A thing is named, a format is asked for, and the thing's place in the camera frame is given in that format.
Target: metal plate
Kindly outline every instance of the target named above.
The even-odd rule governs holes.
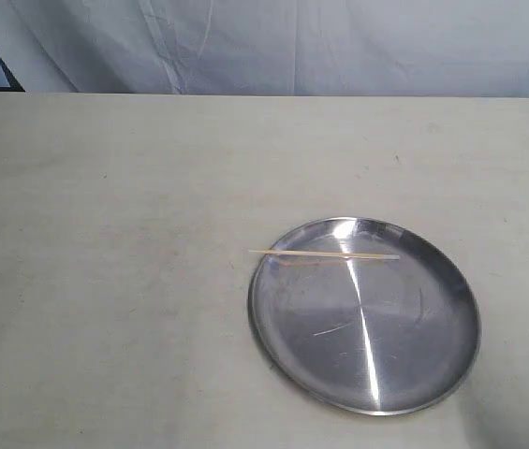
[[[397,261],[265,255],[249,313],[273,361],[316,398],[410,413],[453,392],[480,343],[474,296],[431,243],[362,218],[305,224],[275,250],[391,253]]]

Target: wooden stick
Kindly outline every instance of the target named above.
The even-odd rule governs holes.
[[[344,259],[367,260],[399,260],[398,254],[370,254],[370,253],[326,253],[323,251],[295,251],[295,250],[249,250],[250,253],[268,255],[304,255],[311,257],[341,257]]]

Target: wooden skewer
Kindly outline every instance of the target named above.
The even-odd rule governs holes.
[[[250,253],[268,255],[305,255],[312,257],[341,257],[344,259],[367,260],[399,260],[398,254],[370,254],[370,253],[327,253],[323,251],[295,251],[295,250],[249,250]]]

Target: table surface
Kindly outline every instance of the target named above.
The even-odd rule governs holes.
[[[374,217],[483,335],[450,398],[318,403],[254,344],[248,249]],[[0,448],[529,447],[529,100],[0,94]]]

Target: round plate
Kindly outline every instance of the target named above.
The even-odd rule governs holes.
[[[252,324],[272,360],[316,398],[359,413],[410,413],[448,396],[469,371],[477,304],[428,241],[394,224],[330,218],[272,248],[401,256],[262,258],[249,292]]]

